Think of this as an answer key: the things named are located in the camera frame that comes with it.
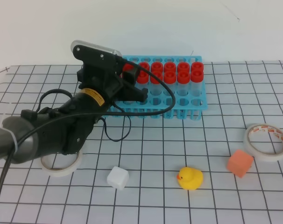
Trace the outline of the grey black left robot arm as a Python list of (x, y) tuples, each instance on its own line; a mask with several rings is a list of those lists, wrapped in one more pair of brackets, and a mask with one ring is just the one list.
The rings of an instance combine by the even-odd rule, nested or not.
[(146, 100), (147, 89), (135, 86), (141, 67), (119, 51), (81, 41), (74, 41), (71, 51), (83, 63), (77, 72), (79, 92), (50, 90), (48, 94), (67, 95), (68, 101), (59, 108), (37, 107), (5, 118), (0, 126), (0, 159), (21, 164), (55, 153), (77, 153), (115, 101)]

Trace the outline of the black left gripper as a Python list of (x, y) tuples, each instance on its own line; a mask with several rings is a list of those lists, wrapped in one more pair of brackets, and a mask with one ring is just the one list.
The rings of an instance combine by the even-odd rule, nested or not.
[(98, 91), (105, 98), (118, 101), (144, 102), (148, 89), (138, 89), (136, 84), (139, 66), (134, 62), (122, 59), (97, 49), (77, 45), (72, 51), (76, 59), (83, 62), (77, 72), (79, 88), (90, 88)]

